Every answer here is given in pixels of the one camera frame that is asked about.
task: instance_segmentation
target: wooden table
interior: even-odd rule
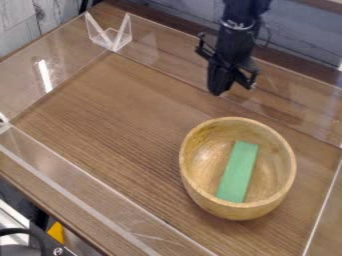
[[[93,13],[102,25],[118,25],[125,14],[109,3]],[[78,24],[66,26],[77,31]],[[161,46],[154,69],[105,53],[14,124],[101,180],[102,186],[81,180],[73,189],[103,217],[118,210],[106,194],[114,188],[218,255],[300,255],[341,162],[342,92],[261,61],[260,89],[248,92],[236,86],[217,98],[204,87],[206,62],[192,50],[196,39],[186,34],[176,38],[169,30],[158,33],[162,45],[178,47],[167,51]],[[177,78],[161,72],[170,68],[178,71]],[[200,74],[192,85],[190,73]],[[200,123],[222,116],[248,117],[273,127],[297,155],[298,177],[289,198],[254,221],[212,216],[196,205],[181,182],[184,138]],[[146,255],[5,154],[0,160],[2,176],[103,253]],[[73,176],[58,166],[47,164],[47,168],[57,179]],[[326,255],[336,255],[334,246],[325,248]],[[166,251],[163,255],[178,254]]]

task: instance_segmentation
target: clear acrylic clip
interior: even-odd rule
[[[130,14],[126,14],[119,30],[113,28],[103,30],[89,12],[86,13],[86,23],[91,41],[110,51],[118,52],[133,41]]]

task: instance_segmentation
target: green block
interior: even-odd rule
[[[220,199],[245,202],[258,151],[258,145],[237,141],[217,192]]]

